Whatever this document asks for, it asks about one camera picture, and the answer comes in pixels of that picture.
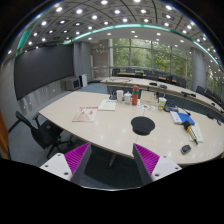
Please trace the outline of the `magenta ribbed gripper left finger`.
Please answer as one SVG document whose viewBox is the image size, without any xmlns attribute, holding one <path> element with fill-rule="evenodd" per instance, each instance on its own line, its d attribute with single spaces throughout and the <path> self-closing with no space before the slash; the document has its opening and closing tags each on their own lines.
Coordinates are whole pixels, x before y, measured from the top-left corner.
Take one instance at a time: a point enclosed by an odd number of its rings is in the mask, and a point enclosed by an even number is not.
<svg viewBox="0 0 224 224">
<path fill-rule="evenodd" d="M 86 143 L 66 154 L 55 154 L 41 169 L 79 185 L 91 153 L 91 144 Z"/>
</svg>

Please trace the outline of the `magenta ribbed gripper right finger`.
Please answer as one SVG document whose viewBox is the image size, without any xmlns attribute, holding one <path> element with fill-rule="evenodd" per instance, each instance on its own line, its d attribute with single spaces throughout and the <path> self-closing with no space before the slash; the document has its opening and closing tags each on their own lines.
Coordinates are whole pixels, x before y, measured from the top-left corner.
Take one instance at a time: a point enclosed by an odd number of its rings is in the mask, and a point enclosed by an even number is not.
<svg viewBox="0 0 224 224">
<path fill-rule="evenodd" d="M 134 155 L 143 185 L 181 170 L 181 167 L 169 157 L 159 156 L 136 143 L 133 144 L 132 154 Z"/>
</svg>

